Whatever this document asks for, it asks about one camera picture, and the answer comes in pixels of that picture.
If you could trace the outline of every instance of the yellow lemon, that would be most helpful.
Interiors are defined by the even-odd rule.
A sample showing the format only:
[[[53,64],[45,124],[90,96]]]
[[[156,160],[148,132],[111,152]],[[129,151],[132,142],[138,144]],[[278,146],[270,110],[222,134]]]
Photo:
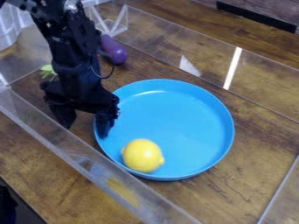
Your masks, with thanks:
[[[158,146],[146,139],[133,140],[121,153],[125,166],[137,172],[152,172],[164,164]]]

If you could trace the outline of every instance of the plastic enclosure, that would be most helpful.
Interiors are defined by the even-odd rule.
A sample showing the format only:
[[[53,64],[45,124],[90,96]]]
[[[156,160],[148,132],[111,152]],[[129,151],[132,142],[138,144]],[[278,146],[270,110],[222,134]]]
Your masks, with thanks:
[[[277,113],[285,114],[285,111],[289,111],[288,108],[292,105],[278,97],[278,93],[273,93],[270,88],[266,88],[266,85],[264,89],[254,89],[254,94],[250,94],[253,86],[244,77],[249,76],[253,82],[258,79],[260,71],[264,74],[284,76],[280,85],[290,89],[292,83],[286,77],[299,75],[296,69],[140,11],[129,6],[129,1],[83,1],[82,3],[97,28],[125,45]],[[13,49],[9,52],[0,52],[1,112],[117,200],[140,221],[144,223],[200,223],[201,220],[193,219],[181,210],[178,204],[174,205],[148,185],[122,171],[81,140],[83,137],[75,136],[51,120],[51,114],[42,100],[30,99],[26,93],[27,85],[30,88],[35,86],[33,91],[38,91],[41,77],[37,70],[50,63],[50,53],[42,36],[33,25],[27,26],[29,24],[22,26]],[[266,70],[265,65],[272,67],[270,71]],[[248,71],[249,67],[254,67],[256,70]],[[299,101],[296,96],[297,93],[293,92],[293,102]],[[274,102],[264,101],[264,97],[273,97]],[[299,118],[294,112],[285,115]],[[258,223],[282,223],[286,219],[299,221],[297,167],[296,159]],[[110,180],[120,188],[130,192],[133,200],[109,187]]]

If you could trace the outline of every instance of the wooden table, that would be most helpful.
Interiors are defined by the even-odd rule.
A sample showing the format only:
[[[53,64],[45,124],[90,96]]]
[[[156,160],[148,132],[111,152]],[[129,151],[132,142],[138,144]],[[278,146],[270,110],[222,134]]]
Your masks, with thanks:
[[[289,33],[182,0],[132,1],[132,4],[272,60],[292,67],[299,65],[297,36]],[[293,98],[286,98],[288,90],[281,93],[293,106],[281,110],[278,105],[269,104],[272,108],[268,109],[134,49],[128,47],[128,51],[125,65],[103,82],[110,91],[133,81],[157,77],[188,81],[222,100],[236,124],[230,152],[212,169],[172,183],[142,181],[202,223],[256,223],[299,149],[297,114],[292,111],[296,104]],[[39,75],[33,73],[11,88],[50,116],[46,105],[38,100],[42,97],[38,83]],[[274,84],[278,85],[277,78],[270,80],[273,87]],[[0,175],[38,215],[49,223],[140,223],[5,115],[0,116]],[[79,113],[70,131],[98,148],[91,133],[91,115]]]

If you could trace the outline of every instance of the purple object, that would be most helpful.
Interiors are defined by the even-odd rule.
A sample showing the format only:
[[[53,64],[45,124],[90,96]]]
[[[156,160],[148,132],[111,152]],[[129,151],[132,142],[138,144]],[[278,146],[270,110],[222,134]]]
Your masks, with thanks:
[[[117,66],[125,63],[126,49],[106,34],[101,35],[101,49],[110,55]]]

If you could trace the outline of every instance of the blue plate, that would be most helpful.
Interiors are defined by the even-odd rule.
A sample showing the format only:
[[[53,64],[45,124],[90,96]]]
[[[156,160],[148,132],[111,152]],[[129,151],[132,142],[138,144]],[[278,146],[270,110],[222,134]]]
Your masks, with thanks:
[[[145,179],[186,179],[206,171],[226,155],[234,128],[229,111],[202,88],[177,80],[144,80],[121,87],[120,117],[107,137],[94,134],[106,156]],[[164,165],[152,173],[124,165],[121,149],[137,138],[161,148]]]

